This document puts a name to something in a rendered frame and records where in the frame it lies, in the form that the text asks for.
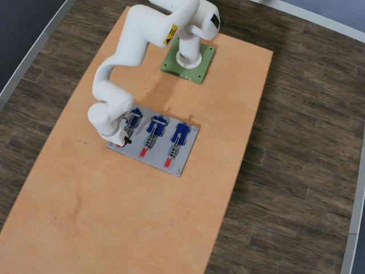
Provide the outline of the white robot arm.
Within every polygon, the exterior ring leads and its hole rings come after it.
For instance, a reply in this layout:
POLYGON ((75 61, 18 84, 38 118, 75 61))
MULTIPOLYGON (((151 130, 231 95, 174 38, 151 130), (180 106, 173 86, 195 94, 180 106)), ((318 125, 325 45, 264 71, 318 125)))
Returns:
POLYGON ((116 65, 139 66, 150 42, 167 47, 180 34, 177 63, 185 69, 193 69, 202 60, 201 38, 211 40, 220 29, 218 8, 206 0, 149 1, 171 15, 144 5, 132 6, 115 54, 99 66, 94 77, 92 93, 100 102, 90 107, 88 118, 106 137, 118 132, 122 119, 130 119, 128 110, 135 101, 132 94, 109 80, 116 65))

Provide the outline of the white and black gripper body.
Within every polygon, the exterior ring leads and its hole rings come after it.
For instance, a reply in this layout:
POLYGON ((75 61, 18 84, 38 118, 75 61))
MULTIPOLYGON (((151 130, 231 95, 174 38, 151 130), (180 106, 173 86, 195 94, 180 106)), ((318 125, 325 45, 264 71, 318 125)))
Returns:
POLYGON ((100 136, 103 139, 106 139, 112 143, 118 144, 120 146, 123 146, 125 144, 125 136, 128 137, 126 131, 119 125, 119 130, 118 132, 114 135, 114 136, 110 136, 110 137, 106 137, 103 136, 100 132, 98 132, 100 134, 100 136))

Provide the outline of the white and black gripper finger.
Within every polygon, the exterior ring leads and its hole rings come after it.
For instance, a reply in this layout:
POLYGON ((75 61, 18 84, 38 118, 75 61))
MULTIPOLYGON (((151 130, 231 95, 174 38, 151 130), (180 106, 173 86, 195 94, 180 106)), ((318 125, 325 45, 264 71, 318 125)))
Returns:
POLYGON ((122 147, 126 146, 127 143, 128 144, 132 143, 132 141, 130 139, 128 139, 126 136, 125 136, 124 140, 125 140, 125 144, 122 147))

